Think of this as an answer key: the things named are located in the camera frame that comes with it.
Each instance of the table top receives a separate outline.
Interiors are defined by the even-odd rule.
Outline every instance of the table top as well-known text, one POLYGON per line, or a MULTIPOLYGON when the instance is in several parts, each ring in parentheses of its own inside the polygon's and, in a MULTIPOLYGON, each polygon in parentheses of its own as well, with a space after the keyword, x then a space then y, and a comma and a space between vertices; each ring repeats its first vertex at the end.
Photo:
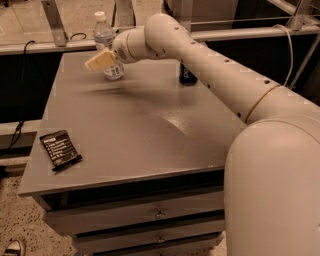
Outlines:
POLYGON ((201 82, 179 83, 175 60, 125 65, 108 81, 84 62, 95 52, 65 53, 18 190, 50 194, 224 167, 245 125, 201 82), (40 136, 67 130, 83 160, 61 172, 40 136))

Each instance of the shoe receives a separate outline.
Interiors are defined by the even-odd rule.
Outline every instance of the shoe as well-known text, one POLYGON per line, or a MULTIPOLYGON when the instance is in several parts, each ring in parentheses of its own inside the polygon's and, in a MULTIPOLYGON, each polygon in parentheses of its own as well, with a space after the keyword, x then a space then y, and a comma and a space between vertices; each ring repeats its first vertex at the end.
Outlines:
POLYGON ((20 240, 13 240, 6 248, 2 256, 25 256, 25 245, 20 240))

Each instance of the speckled floor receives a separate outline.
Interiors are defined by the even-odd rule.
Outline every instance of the speckled floor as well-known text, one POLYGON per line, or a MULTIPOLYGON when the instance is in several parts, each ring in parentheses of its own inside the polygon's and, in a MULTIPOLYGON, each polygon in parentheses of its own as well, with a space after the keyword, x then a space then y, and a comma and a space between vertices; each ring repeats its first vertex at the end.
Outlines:
MULTIPOLYGON (((20 180, 21 177, 10 177, 0 184, 0 255, 12 239, 21 239, 26 244, 26 256, 73 256, 76 249, 71 238, 60 236, 42 221, 44 210, 32 198, 17 195, 20 180)), ((188 253, 188 256, 225 255, 225 239, 209 252, 188 253)))

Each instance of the bottle cap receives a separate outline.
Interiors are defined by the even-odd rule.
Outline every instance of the bottle cap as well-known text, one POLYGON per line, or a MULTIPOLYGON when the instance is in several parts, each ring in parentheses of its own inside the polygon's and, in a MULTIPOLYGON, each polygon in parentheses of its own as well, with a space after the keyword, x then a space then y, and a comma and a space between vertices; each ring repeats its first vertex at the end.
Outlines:
POLYGON ((105 12, 95 12, 94 17, 96 21, 105 21, 107 19, 105 12))

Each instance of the black cable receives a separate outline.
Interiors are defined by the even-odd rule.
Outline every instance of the black cable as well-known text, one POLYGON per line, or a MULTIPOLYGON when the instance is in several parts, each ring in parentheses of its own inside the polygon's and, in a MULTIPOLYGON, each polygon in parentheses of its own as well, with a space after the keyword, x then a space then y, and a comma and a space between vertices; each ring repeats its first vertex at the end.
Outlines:
POLYGON ((6 148, 5 150, 9 150, 11 149, 19 140, 20 136, 21 136, 21 129, 22 126, 24 124, 24 120, 23 120, 23 100, 22 100, 22 85, 23 85, 23 79, 24 79, 24 73, 25 73, 25 68, 26 68, 26 51, 27 51, 27 47, 29 44, 31 43, 35 43, 35 41, 29 41, 28 43, 25 44, 24 48, 23 48, 23 55, 22 55, 22 71, 21 71, 21 77, 20 77, 20 82, 19 82, 19 100, 20 100, 20 113, 19 113, 19 123, 16 127, 16 130, 14 131, 12 138, 11 138, 11 142, 10 145, 8 146, 8 148, 6 148))
POLYGON ((80 33, 75 33, 75 34, 73 34, 72 36, 70 36, 70 40, 72 40, 74 36, 79 36, 79 35, 82 35, 82 36, 83 36, 83 38, 81 38, 81 40, 87 38, 87 34, 86 34, 86 33, 80 32, 80 33))

